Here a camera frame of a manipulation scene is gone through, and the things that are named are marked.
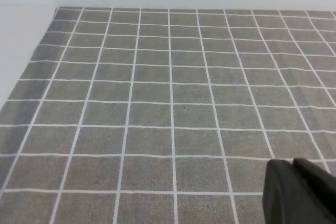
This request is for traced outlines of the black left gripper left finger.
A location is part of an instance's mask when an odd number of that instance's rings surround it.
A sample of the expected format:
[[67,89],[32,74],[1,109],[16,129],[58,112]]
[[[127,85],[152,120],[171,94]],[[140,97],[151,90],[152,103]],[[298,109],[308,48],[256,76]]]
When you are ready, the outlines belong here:
[[267,162],[262,196],[265,223],[333,223],[292,163]]

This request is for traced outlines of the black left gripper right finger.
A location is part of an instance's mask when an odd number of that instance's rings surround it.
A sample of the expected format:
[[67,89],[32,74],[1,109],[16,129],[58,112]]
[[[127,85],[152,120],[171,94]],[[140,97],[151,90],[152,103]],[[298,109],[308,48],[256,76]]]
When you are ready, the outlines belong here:
[[304,158],[295,158],[292,164],[316,199],[335,219],[335,176]]

